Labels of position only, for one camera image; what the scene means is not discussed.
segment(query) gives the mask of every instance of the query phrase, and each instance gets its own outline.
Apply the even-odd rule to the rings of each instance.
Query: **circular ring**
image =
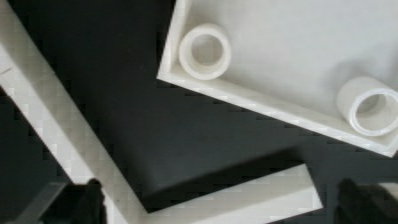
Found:
[[[192,53],[193,42],[197,38],[206,35],[220,41],[222,45],[222,55],[211,65],[204,65],[197,62]],[[231,64],[231,42],[225,31],[215,24],[199,25],[184,35],[179,45],[179,62],[186,73],[200,80],[211,80],[225,73]]]
[[[359,114],[360,104],[364,103],[366,99],[369,99],[373,96],[378,96],[375,108],[366,112],[364,115],[360,115]],[[357,97],[348,112],[348,121],[355,131],[366,136],[382,136],[396,129],[398,93],[394,90],[373,89]]]

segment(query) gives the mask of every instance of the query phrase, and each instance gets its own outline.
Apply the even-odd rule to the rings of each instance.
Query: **plastic part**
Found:
[[[398,127],[398,93],[383,83],[359,77],[337,94],[337,108],[355,131],[366,136],[385,135]]]
[[[199,38],[206,37],[213,37],[222,45],[220,57],[215,62],[209,63],[199,62],[193,56],[195,41]],[[216,43],[206,43],[204,41],[204,45],[208,46],[200,46],[200,48],[209,48],[208,51],[213,51],[213,54],[216,51],[215,44]],[[186,73],[200,80],[211,80],[225,73],[231,64],[231,43],[227,33],[215,24],[208,23],[199,25],[184,35],[179,45],[179,62]]]
[[[398,89],[396,7],[392,0],[279,0],[277,5],[177,0],[158,79],[392,157],[398,130],[382,138],[362,135],[336,96],[357,74]],[[232,48],[232,63],[211,82],[192,78],[177,63],[186,27],[206,22],[227,30]]]
[[[305,165],[154,212],[147,224],[264,224],[321,208]]]

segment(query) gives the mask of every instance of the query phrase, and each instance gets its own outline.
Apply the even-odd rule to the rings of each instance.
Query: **black object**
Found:
[[[378,185],[339,184],[336,224],[398,224],[398,201]]]
[[[10,224],[106,224],[101,185],[49,183]]]

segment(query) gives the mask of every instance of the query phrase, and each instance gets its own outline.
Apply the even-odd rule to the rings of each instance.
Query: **white plastic panel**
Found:
[[[343,84],[373,77],[398,89],[394,0],[179,0],[158,79],[392,157],[398,130],[351,128],[336,106]],[[184,34],[202,23],[229,34],[232,61],[197,80],[177,60]]]

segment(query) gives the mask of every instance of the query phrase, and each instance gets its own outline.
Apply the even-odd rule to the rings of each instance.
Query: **black background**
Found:
[[[398,181],[398,161],[156,81],[172,2],[10,3],[147,210],[302,160],[325,209],[280,223],[332,223],[337,183]]]

